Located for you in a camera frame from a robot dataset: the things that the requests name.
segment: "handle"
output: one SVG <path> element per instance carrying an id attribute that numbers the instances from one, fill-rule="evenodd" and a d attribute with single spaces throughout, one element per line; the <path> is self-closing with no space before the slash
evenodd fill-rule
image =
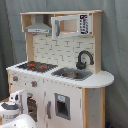
<path id="1" fill-rule="evenodd" d="M 59 36 L 60 35 L 60 24 L 59 24 L 59 21 L 58 20 L 55 20 L 55 24 L 57 26 L 56 36 Z"/>
<path id="2" fill-rule="evenodd" d="M 51 119 L 50 107 L 51 107 L 51 101 L 49 101 L 47 104 L 47 115 L 49 119 Z"/>

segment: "burner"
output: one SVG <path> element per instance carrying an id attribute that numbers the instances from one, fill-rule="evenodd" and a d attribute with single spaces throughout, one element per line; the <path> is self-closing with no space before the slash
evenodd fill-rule
<path id="1" fill-rule="evenodd" d="M 17 66 L 17 67 L 22 68 L 22 69 L 26 69 L 26 70 L 36 71 L 36 72 L 46 72 L 50 69 L 57 67 L 57 65 L 30 61 L 28 63 L 22 64 L 22 65 Z"/>

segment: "control knob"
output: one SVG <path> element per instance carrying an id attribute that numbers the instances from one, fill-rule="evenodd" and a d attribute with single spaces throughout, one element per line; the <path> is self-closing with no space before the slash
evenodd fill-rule
<path id="1" fill-rule="evenodd" d="M 13 77 L 13 81 L 18 81 L 18 77 L 17 76 L 14 76 Z"/>
<path id="2" fill-rule="evenodd" d="M 32 87 L 37 87 L 37 82 L 36 81 L 32 81 L 31 84 L 32 84 Z"/>

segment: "wall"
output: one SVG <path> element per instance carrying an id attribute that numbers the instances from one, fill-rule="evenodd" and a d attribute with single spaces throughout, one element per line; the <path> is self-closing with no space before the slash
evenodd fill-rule
<path id="1" fill-rule="evenodd" d="M 87 50 L 94 55 L 94 38 L 71 37 L 59 40 L 52 40 L 51 36 L 35 35 L 34 59 L 37 62 L 57 64 L 76 68 L 78 55 L 81 51 Z M 94 71 L 94 65 L 90 65 L 90 58 L 83 54 L 82 62 L 87 62 L 87 70 Z"/>
<path id="2" fill-rule="evenodd" d="M 25 57 L 20 15 L 27 11 L 104 11 L 102 18 L 102 69 L 115 76 L 106 88 L 106 121 L 114 128 L 128 127 L 128 0 L 5 0 L 13 37 L 16 63 Z"/>
<path id="3" fill-rule="evenodd" d="M 6 67 L 13 65 L 12 42 L 5 0 L 0 0 L 0 101 L 9 96 Z"/>

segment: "faucet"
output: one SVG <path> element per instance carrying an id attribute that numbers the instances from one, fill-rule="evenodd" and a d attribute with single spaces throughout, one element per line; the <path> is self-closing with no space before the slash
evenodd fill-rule
<path id="1" fill-rule="evenodd" d="M 78 62 L 76 63 L 77 69 L 80 69 L 80 70 L 86 68 L 86 62 L 85 63 L 82 63 L 81 62 L 81 56 L 82 56 L 83 53 L 87 54 L 90 57 L 90 65 L 93 65 L 94 64 L 93 56 L 88 51 L 85 51 L 85 50 L 84 51 L 81 51 L 79 53 L 79 55 L 78 55 Z"/>

